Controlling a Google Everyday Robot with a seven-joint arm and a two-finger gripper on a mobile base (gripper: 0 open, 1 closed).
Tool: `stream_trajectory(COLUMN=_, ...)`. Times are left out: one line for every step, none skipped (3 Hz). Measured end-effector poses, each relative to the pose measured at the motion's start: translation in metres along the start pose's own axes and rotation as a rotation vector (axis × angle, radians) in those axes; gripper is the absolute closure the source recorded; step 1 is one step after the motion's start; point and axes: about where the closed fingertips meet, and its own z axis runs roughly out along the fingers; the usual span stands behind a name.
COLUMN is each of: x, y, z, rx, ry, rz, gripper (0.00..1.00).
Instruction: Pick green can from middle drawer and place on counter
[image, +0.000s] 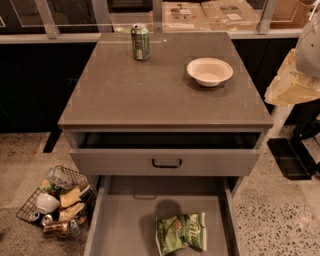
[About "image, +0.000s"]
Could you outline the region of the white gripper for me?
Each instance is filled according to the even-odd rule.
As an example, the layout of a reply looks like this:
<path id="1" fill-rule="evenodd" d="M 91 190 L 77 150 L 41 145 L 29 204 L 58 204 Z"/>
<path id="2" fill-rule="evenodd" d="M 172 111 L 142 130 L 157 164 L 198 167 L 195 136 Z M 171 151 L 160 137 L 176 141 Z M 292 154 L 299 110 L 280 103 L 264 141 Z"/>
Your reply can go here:
<path id="1" fill-rule="evenodd" d="M 265 92 L 265 102 L 274 106 L 296 105 L 320 98 L 320 80 L 296 69 L 295 49 L 282 62 Z"/>

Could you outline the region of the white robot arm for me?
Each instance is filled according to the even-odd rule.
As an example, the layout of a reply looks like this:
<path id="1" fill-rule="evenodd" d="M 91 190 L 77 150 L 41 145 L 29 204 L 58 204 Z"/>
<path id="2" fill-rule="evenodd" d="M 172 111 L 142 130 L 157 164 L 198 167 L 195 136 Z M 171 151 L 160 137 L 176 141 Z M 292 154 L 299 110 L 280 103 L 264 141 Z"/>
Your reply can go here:
<path id="1" fill-rule="evenodd" d="M 285 57 L 264 98 L 274 106 L 320 98 L 320 12 L 303 28 L 296 47 Z"/>

